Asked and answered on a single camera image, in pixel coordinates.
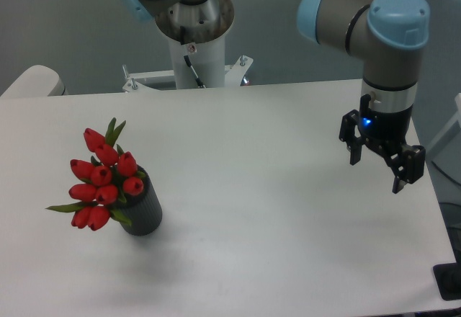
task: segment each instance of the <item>tabletop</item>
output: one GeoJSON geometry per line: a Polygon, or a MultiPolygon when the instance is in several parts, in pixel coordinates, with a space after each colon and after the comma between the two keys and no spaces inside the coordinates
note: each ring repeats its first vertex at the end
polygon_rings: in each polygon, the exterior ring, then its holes
{"type": "MultiPolygon", "coordinates": [[[[0,100],[1,316],[373,316],[459,307],[455,260],[427,173],[394,195],[341,117],[360,81],[0,100]],[[145,237],[46,210],[72,202],[83,131],[152,178],[164,219],[145,237]]],[[[418,138],[413,123],[407,135],[418,138]]]]}

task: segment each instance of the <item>red tulip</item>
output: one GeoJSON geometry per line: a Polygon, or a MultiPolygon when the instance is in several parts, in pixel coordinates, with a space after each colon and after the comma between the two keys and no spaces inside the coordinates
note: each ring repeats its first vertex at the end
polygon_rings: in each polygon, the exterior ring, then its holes
{"type": "Polygon", "coordinates": [[[93,164],[82,160],[71,160],[71,169],[79,179],[89,179],[93,172],[93,164]]]}
{"type": "Polygon", "coordinates": [[[132,196],[139,195],[144,189],[143,181],[137,177],[131,177],[123,182],[123,191],[132,196]]]}
{"type": "Polygon", "coordinates": [[[69,190],[69,195],[75,200],[83,202],[92,202],[96,195],[96,187],[90,184],[73,185],[69,190]]]}
{"type": "Polygon", "coordinates": [[[96,191],[96,201],[102,205],[112,204],[117,197],[118,188],[115,185],[103,186],[96,191]]]}
{"type": "Polygon", "coordinates": [[[93,207],[84,207],[82,210],[76,211],[73,216],[71,225],[82,229],[88,223],[89,213],[93,207]]]}
{"type": "Polygon", "coordinates": [[[88,218],[88,227],[97,231],[107,223],[110,218],[110,212],[105,207],[93,207],[88,218]]]}
{"type": "Polygon", "coordinates": [[[91,173],[91,182],[96,186],[104,186],[112,181],[112,172],[106,166],[98,166],[91,173]]]}
{"type": "Polygon", "coordinates": [[[101,160],[101,163],[105,166],[113,166],[118,161],[117,151],[107,144],[102,144],[101,146],[98,146],[96,148],[95,153],[96,156],[98,156],[98,159],[101,160]]]}
{"type": "Polygon", "coordinates": [[[106,143],[104,136],[91,128],[87,128],[84,132],[84,138],[88,150],[92,153],[96,150],[98,146],[101,146],[106,143]]]}
{"type": "Polygon", "coordinates": [[[118,159],[117,170],[124,177],[132,177],[136,174],[138,165],[133,155],[131,155],[131,152],[127,151],[121,155],[118,159]]]}

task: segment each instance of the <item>white chair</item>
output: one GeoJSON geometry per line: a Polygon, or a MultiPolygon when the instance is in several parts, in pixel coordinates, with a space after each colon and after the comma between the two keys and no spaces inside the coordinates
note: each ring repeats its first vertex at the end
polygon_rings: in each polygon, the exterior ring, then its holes
{"type": "Polygon", "coordinates": [[[1,99],[23,97],[46,97],[67,95],[66,87],[59,75],[51,68],[36,65],[28,68],[0,96],[1,99]]]}
{"type": "Polygon", "coordinates": [[[455,97],[457,112],[426,147],[426,157],[434,158],[461,130],[461,94],[455,97]]]}

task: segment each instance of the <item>black vase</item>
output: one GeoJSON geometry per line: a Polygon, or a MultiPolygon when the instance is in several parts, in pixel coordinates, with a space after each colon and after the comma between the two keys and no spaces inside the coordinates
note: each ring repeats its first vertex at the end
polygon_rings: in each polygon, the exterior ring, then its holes
{"type": "Polygon", "coordinates": [[[126,195],[127,204],[120,211],[131,220],[131,226],[124,223],[120,225],[131,235],[146,236],[160,225],[162,210],[147,172],[140,166],[138,170],[146,175],[142,179],[144,190],[137,196],[126,195]]]}

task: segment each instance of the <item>tulip bouquet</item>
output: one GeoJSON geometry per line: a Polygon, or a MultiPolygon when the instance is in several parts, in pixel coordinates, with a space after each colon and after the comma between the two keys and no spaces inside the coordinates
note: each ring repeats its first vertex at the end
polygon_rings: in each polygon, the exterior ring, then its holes
{"type": "Polygon", "coordinates": [[[54,205],[49,210],[60,213],[74,213],[71,225],[78,228],[90,227],[93,231],[100,229],[112,218],[131,226],[131,220],[121,209],[127,204],[127,197],[139,195],[143,189],[146,174],[138,169],[136,160],[128,151],[124,152],[117,144],[125,121],[115,127],[113,118],[106,135],[85,129],[84,139],[88,149],[95,153],[90,162],[71,160],[71,170],[82,183],[72,186],[69,195],[73,204],[54,205]]]}

